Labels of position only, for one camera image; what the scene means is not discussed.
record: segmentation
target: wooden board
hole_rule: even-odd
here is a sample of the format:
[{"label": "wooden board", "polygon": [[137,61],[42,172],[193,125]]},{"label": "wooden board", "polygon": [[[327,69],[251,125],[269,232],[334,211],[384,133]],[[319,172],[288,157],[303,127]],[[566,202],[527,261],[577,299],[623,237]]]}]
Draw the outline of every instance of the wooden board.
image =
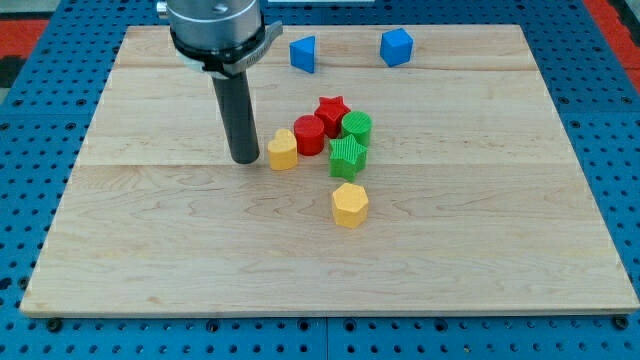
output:
[{"label": "wooden board", "polygon": [[[638,308],[517,26],[288,27],[249,71],[261,144],[344,95],[374,119],[333,224],[328,154],[234,164],[210,79],[166,27],[130,28],[29,284],[33,317],[444,316]],[[317,36],[317,73],[288,44]]]}]

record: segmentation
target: blue cube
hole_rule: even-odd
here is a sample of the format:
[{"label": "blue cube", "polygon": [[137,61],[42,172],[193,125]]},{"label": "blue cube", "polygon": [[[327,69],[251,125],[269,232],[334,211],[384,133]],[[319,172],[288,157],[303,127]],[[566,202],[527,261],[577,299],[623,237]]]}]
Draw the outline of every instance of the blue cube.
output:
[{"label": "blue cube", "polygon": [[380,56],[389,67],[409,62],[412,49],[413,39],[403,28],[382,34]]},{"label": "blue cube", "polygon": [[309,36],[289,44],[291,65],[310,74],[316,70],[316,37]]}]

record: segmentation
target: red surface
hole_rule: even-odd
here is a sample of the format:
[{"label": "red surface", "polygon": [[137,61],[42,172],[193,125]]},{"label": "red surface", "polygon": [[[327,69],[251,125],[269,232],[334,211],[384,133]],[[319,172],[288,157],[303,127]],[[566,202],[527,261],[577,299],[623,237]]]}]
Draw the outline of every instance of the red surface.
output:
[{"label": "red surface", "polygon": [[618,12],[607,1],[584,0],[584,4],[618,60],[627,70],[636,91],[640,91],[640,75],[637,71],[640,70],[640,48],[631,40],[629,29],[620,22]]},{"label": "red surface", "polygon": [[0,58],[29,57],[49,20],[0,20]]},{"label": "red surface", "polygon": [[293,133],[298,142],[298,152],[312,156],[324,149],[324,123],[314,115],[304,115],[293,123]]},{"label": "red surface", "polygon": [[335,98],[320,98],[320,107],[315,112],[315,115],[322,119],[324,122],[324,132],[328,137],[335,139],[340,135],[342,130],[342,118],[349,112],[349,109],[344,104],[342,96]]}]

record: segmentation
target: red cylinder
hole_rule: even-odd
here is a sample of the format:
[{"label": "red cylinder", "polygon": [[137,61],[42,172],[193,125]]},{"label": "red cylinder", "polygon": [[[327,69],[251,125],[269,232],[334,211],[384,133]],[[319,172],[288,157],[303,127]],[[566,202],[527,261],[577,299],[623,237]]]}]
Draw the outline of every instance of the red cylinder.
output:
[{"label": "red cylinder", "polygon": [[312,156],[324,149],[324,123],[314,115],[304,115],[293,123],[293,133],[298,142],[298,152]]}]

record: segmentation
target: blue pegboard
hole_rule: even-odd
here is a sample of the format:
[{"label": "blue pegboard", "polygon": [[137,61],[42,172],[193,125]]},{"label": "blue pegboard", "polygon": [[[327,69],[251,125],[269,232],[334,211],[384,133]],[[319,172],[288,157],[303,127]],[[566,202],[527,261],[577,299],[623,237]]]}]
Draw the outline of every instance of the blue pegboard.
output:
[{"label": "blue pegboard", "polygon": [[[0,358],[592,358],[640,355],[640,316],[31,320],[17,310],[128,25],[152,0],[63,0],[0,107]],[[577,0],[269,7],[285,24],[520,24],[640,289],[640,99]]]}]

